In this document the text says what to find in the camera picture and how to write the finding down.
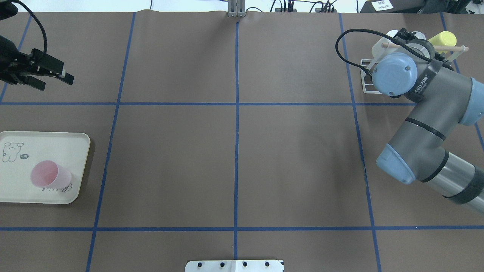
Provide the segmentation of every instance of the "black ring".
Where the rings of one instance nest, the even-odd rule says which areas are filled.
[[[435,136],[437,136],[437,137],[441,138],[441,139],[442,139],[442,141],[445,141],[445,138],[446,138],[446,137],[445,137],[445,135],[444,135],[444,134],[442,134],[440,131],[438,131],[438,130],[434,129],[433,127],[431,127],[431,126],[429,126],[429,125],[426,125],[426,124],[424,124],[424,123],[422,123],[422,122],[420,122],[420,121],[418,121],[418,120],[415,120],[415,119],[413,119],[413,118],[410,118],[410,117],[407,117],[407,118],[405,119],[405,121],[410,122],[410,123],[412,123],[412,124],[415,124],[415,125],[417,125],[417,126],[419,126],[419,127],[421,127],[421,128],[424,128],[424,129],[426,129],[428,132],[430,132],[430,133],[432,133],[432,134],[435,134]]]
[[[469,182],[466,188],[455,196],[444,196],[452,200],[455,204],[466,204],[479,196],[484,188],[484,170],[475,167],[474,177]]]
[[[442,171],[442,169],[444,168],[448,159],[449,159],[449,152],[446,150],[444,159],[442,160],[440,165],[437,167],[437,169],[432,173],[432,175],[430,175],[428,178],[422,180],[421,182],[427,182],[427,181],[433,179],[436,175],[438,175],[440,173],[440,171]]]

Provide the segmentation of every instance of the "tray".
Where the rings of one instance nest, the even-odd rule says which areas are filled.
[[[91,140],[84,133],[4,131],[0,133],[0,202],[69,204],[79,195]],[[72,173],[63,189],[38,188],[34,166],[51,160]]]

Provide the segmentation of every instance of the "blue joint cap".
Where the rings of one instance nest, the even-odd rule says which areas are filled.
[[[417,65],[402,52],[388,54],[373,70],[375,88],[388,96],[408,92],[417,81]]]
[[[484,114],[484,84],[472,78],[472,90],[470,92],[467,110],[459,124],[470,126],[475,124]]]
[[[385,145],[385,149],[378,156],[377,166],[404,184],[410,184],[416,179],[407,163],[389,144]]]

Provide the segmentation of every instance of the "pink cup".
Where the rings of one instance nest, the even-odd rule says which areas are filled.
[[[53,161],[43,161],[32,169],[30,180],[36,187],[61,189],[71,183],[72,174]]]

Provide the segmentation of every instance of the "bear drawing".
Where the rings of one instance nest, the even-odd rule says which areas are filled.
[[[24,146],[23,143],[5,143],[5,147],[3,148],[3,159],[4,163],[6,162],[14,162],[17,159],[20,150]]]

